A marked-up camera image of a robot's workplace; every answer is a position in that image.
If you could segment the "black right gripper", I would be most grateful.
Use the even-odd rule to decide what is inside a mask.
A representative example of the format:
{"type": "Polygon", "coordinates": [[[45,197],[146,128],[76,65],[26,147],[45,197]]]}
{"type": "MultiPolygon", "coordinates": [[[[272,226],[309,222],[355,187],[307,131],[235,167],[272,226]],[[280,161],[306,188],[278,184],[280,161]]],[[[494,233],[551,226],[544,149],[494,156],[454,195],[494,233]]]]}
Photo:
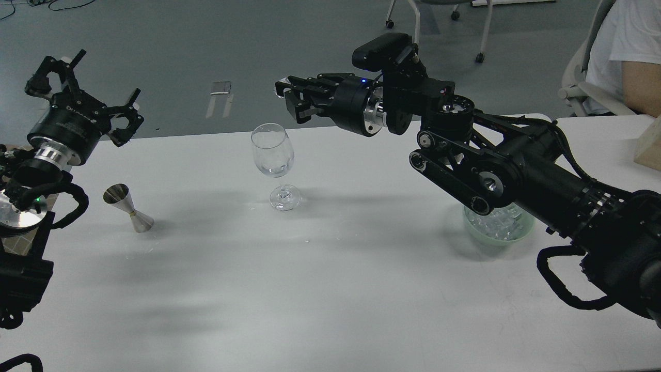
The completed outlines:
{"type": "Polygon", "coordinates": [[[340,129],[366,137],[387,127],[380,82],[354,73],[321,73],[308,78],[289,75],[281,80],[285,79],[289,87],[283,98],[298,125],[320,116],[329,118],[340,129]]]}

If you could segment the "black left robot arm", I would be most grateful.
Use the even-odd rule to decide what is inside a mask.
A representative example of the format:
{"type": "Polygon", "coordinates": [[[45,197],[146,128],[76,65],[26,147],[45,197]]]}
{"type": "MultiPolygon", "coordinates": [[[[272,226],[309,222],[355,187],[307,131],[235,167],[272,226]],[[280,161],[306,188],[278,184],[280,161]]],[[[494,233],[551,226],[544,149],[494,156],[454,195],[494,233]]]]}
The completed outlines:
{"type": "Polygon", "coordinates": [[[27,134],[25,146],[2,145],[2,240],[29,238],[26,254],[2,247],[2,328],[18,328],[24,314],[42,301],[54,273],[43,259],[52,230],[65,228],[89,207],[89,197],[73,183],[68,166],[84,165],[101,137],[127,144],[144,122],[135,103],[136,89],[125,104],[109,106],[82,90],[73,59],[46,56],[24,91],[48,103],[27,134]]]}

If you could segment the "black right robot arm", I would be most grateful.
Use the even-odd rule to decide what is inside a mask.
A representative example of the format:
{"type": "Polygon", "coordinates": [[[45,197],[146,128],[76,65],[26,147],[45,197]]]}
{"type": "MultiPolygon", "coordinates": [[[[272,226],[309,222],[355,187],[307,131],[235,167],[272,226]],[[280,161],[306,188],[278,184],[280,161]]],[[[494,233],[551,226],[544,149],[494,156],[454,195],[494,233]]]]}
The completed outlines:
{"type": "Polygon", "coordinates": [[[409,156],[417,172],[478,215],[515,204],[571,240],[537,256],[563,302],[596,311],[618,304],[659,323],[659,193],[586,174],[555,122],[476,109],[454,82],[428,76],[407,35],[362,45],[352,63],[380,75],[290,76],[275,92],[300,124],[324,116],[366,137],[382,128],[401,135],[420,116],[419,147],[409,156]]]}

